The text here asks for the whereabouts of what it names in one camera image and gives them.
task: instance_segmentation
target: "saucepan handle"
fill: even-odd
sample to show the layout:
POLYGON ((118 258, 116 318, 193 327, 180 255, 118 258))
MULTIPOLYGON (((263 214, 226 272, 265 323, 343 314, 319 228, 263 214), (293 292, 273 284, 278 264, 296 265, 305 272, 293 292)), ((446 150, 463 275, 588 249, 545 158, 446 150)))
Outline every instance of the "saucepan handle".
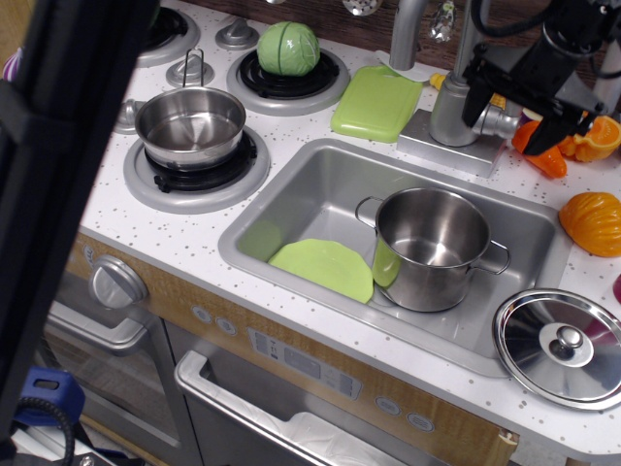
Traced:
POLYGON ((369 196, 369 197, 365 197, 362 201, 360 201, 358 203, 358 205, 356 206, 356 211, 355 211, 355 215, 356 218, 359 221, 362 221, 365 225, 370 226, 371 228, 373 228, 374 230, 376 229, 376 225, 374 223, 370 223, 369 221, 364 220, 363 218, 360 217, 359 212, 360 212, 360 208, 363 206, 363 204, 366 204, 368 201, 377 201, 378 203, 382 203, 384 202, 383 199, 379 199, 378 197, 374 197, 374 196, 369 196))
POLYGON ((192 51, 196 50, 197 53, 200 54, 200 58, 201 58, 201 64, 200 64, 200 73, 201 73, 201 87, 203 87, 205 85, 205 73, 204 73, 204 68, 203 68, 203 63, 205 63, 205 53, 203 52, 203 49, 199 49, 198 47, 195 47, 194 49, 188 49, 187 52, 185 53, 185 62, 183 63, 183 87, 185 87, 185 81, 187 79, 187 69, 189 67, 189 63, 190 63, 190 53, 192 51))
POLYGON ((511 263, 511 253, 509 252, 506 246, 503 246, 494 240, 490 241, 490 243, 494 245, 495 247, 500 248, 501 250, 505 251, 505 254, 507 255, 507 261, 505 262, 505 265, 503 265, 503 267, 501 267, 499 270, 490 270, 490 269, 486 269, 485 267, 481 267, 477 265, 471 265, 471 269, 482 270, 483 272, 487 272, 488 274, 500 275, 508 268, 508 265, 511 263))

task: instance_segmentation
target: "countertop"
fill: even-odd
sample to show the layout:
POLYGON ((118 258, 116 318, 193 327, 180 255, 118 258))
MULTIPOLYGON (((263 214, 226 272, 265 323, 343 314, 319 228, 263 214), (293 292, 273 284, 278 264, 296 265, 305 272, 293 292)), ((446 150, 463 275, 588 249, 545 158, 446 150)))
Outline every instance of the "countertop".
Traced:
MULTIPOLYGON (((162 3, 186 13, 199 24, 199 47, 205 53, 205 61, 215 70, 209 86, 226 90, 230 65, 247 50, 221 49, 215 44, 214 36, 234 18, 175 0, 162 3)), ((253 21, 249 24, 259 32, 267 27, 253 21)), ((351 76, 362 66, 380 64, 375 55, 366 50, 323 40, 320 45, 342 59, 351 76)), ((137 69, 126 98, 146 101, 170 90, 165 80, 170 65, 137 69)), ((431 110, 436 95, 434 89, 425 86, 418 108, 431 110)), ((394 144, 336 134, 330 129, 336 107, 295 117, 247 112, 246 125, 263 139, 270 153, 271 169, 266 183, 304 144, 333 138, 557 210, 575 194, 588 190, 608 191, 621 198, 618 153, 589 164, 569 162, 568 175, 552 181, 514 150, 507 149, 492 176, 484 179, 398 152, 394 144)), ((508 374, 501 379, 472 373, 231 267, 218 252, 218 239, 257 193, 233 207, 211 214, 175 215, 146 207, 130 194, 123 178, 124 157, 137 140, 135 135, 113 133, 111 136, 82 217, 81 232, 84 234, 288 325, 563 455, 582 461, 621 462, 620 436, 615 435, 621 434, 621 406, 604 412, 580 412, 557 406, 526 390, 508 374)), ((621 258, 596 257, 573 246, 559 288, 583 295, 621 317, 621 305, 612 294, 612 284, 619 275, 621 258)))

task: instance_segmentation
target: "wooden wall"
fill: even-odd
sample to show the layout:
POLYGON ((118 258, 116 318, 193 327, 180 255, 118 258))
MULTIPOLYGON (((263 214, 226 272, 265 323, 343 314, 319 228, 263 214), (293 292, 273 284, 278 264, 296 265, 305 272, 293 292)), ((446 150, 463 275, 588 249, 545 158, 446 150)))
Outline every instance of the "wooden wall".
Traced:
POLYGON ((21 46, 35 0, 0 0, 0 67, 21 46))
MULTIPOLYGON (((354 17, 341 0, 286 0, 273 5, 266 0, 184 0, 188 3, 229 13, 231 15, 255 19, 268 24, 282 20, 298 21, 307 24, 318 37, 352 45, 365 50, 390 50, 391 31, 399 0, 383 0, 381 7, 369 17, 354 17)), ((454 0, 458 9, 455 38, 448 43, 438 44, 426 36, 430 20, 437 10, 439 0, 430 0, 419 38, 419 52, 416 60, 422 63, 452 69, 459 46, 459 37, 464 23, 465 0, 454 0)), ((509 24, 531 17, 544 9, 549 0, 492 0, 490 24, 509 24)), ((539 37, 535 28, 522 35, 508 39, 489 41, 512 46, 531 45, 539 37)), ((592 84, 595 80, 586 64, 578 70, 584 81, 592 84)))

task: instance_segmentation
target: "control panel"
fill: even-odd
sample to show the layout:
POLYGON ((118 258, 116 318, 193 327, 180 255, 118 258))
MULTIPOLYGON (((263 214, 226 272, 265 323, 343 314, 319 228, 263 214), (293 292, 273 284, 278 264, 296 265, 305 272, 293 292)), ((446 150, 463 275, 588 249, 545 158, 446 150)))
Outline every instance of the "control panel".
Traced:
POLYGON ((353 377, 253 328, 249 327, 247 331, 256 352, 338 391, 351 400, 358 398, 362 384, 353 377))

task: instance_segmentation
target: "oven window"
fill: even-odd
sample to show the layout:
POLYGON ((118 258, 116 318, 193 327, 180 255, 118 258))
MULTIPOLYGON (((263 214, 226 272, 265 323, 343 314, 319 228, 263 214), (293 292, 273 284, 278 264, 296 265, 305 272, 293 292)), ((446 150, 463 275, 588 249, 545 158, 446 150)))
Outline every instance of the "oven window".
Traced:
POLYGON ((46 330, 41 356, 49 367, 70 372, 82 388, 179 439, 157 369, 146 351, 118 357, 46 330))

